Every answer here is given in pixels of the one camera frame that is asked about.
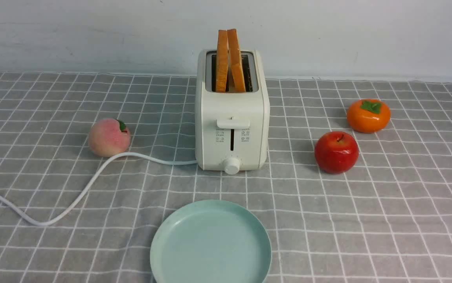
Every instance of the persimmon calyx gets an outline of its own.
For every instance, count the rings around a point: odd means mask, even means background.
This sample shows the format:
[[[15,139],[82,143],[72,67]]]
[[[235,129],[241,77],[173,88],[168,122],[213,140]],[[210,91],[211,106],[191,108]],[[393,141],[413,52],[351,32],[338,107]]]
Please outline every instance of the persimmon calyx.
[[[364,100],[360,107],[366,111],[370,111],[371,113],[379,114],[380,109],[382,108],[382,104],[380,102],[371,102],[369,100]]]

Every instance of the toaster lever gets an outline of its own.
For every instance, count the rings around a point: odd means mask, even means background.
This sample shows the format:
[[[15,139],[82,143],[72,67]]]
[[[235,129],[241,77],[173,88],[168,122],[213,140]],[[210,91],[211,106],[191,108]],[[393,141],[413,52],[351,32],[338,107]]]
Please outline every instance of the toaster lever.
[[[245,119],[221,119],[217,120],[217,127],[219,129],[248,129],[251,126],[251,122]]]

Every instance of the gray checkered tablecloth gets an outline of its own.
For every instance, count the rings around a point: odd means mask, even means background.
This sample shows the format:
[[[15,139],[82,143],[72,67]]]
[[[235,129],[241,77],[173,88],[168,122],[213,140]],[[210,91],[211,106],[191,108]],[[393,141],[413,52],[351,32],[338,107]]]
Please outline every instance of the gray checkered tablecloth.
[[[105,159],[86,147],[95,120],[118,118],[130,151],[194,159],[194,77],[0,72],[0,195],[45,221]],[[452,283],[452,84],[267,81],[269,160],[228,176],[197,165],[119,159],[63,220],[33,227],[0,203],[0,282],[154,281],[152,236],[201,199],[236,202],[268,230],[267,283]],[[347,129],[346,108],[379,98],[388,127],[358,134],[346,174],[313,145]]]

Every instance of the mint green plate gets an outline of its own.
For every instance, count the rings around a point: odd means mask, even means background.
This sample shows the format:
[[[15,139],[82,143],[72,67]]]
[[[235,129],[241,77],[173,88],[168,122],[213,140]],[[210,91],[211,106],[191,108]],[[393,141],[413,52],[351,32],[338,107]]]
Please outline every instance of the mint green plate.
[[[172,213],[151,244],[157,283],[262,283],[271,245],[261,222],[229,201],[196,201]]]

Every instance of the apple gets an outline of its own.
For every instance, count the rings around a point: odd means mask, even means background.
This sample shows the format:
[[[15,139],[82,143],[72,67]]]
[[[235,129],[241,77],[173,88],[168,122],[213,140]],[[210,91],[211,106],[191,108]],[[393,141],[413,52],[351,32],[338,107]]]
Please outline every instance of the apple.
[[[88,146],[93,153],[102,157],[125,152],[130,146],[130,130],[120,120],[102,119],[90,129]]]
[[[359,147],[350,134],[332,131],[324,134],[315,145],[315,160],[327,173],[339,174],[352,168],[359,158]]]

